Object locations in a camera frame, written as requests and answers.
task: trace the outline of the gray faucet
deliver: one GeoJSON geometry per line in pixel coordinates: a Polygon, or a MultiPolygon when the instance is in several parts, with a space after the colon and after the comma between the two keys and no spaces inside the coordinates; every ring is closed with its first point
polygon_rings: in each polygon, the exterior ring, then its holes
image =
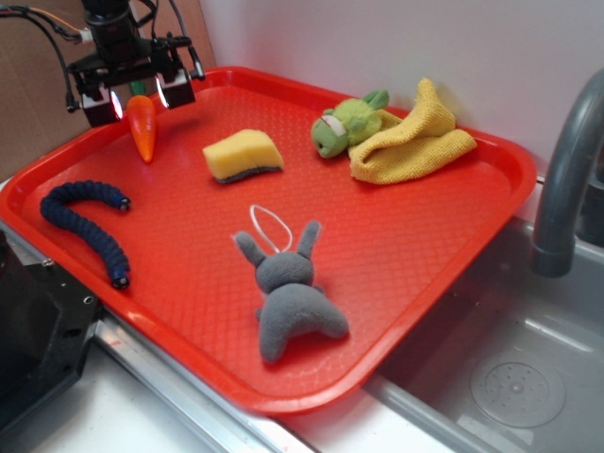
{"type": "Polygon", "coordinates": [[[530,248],[530,266],[544,277],[570,271],[575,234],[604,246],[604,69],[587,82],[571,109],[549,164],[530,248]]]}

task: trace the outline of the red plastic tray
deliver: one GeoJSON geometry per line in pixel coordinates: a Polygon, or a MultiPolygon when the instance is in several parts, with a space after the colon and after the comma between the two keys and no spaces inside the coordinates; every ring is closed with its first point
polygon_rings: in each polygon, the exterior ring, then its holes
{"type": "Polygon", "coordinates": [[[321,159],[310,140],[314,120],[348,96],[242,68],[208,71],[194,89],[196,103],[159,115],[151,164],[126,122],[91,130],[16,175],[0,193],[0,217],[109,310],[251,411],[307,411],[357,388],[534,187],[523,149],[476,131],[476,150],[430,176],[359,182],[346,156],[321,159]],[[221,185],[202,148],[242,128],[268,133],[285,170],[221,185]],[[111,288],[82,240],[39,213],[53,187],[82,179],[116,185],[132,200],[128,212],[73,205],[125,250],[126,291],[111,288]],[[276,365],[262,362],[255,318],[262,297],[231,238],[240,230],[258,238],[252,204],[279,215],[296,240],[309,220],[321,222],[315,283],[346,315],[348,337],[298,337],[276,365]]]}

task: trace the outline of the stainless steel sink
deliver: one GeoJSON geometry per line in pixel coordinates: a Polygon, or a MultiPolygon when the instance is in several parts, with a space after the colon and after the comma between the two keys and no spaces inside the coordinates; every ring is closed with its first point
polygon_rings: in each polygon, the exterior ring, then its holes
{"type": "Polygon", "coordinates": [[[366,386],[457,451],[604,451],[604,254],[538,277],[531,231],[513,219],[366,386]]]}

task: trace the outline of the sink drain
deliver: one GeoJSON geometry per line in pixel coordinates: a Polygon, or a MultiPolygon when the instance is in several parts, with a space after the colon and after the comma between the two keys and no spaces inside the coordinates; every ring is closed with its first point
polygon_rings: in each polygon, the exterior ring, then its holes
{"type": "Polygon", "coordinates": [[[497,422],[535,428],[553,420],[564,406],[564,384],[551,366],[524,352],[496,354],[474,369],[472,396],[497,422]]]}

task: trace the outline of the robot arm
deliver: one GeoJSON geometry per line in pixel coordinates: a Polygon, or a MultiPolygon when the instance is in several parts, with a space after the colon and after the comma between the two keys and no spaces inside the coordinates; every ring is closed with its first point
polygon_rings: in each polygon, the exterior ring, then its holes
{"type": "MultiPolygon", "coordinates": [[[[194,102],[191,79],[204,79],[201,61],[187,36],[140,36],[139,28],[155,21],[157,5],[151,0],[139,0],[149,8],[149,14],[137,22],[127,0],[82,0],[84,18],[90,27],[96,49],[83,59],[67,66],[82,97],[81,107],[91,126],[119,121],[113,108],[110,88],[154,76],[164,105],[175,108],[194,102]],[[187,47],[194,69],[188,73],[177,49],[187,47]]],[[[186,30],[170,0],[178,20],[186,30]]]]}

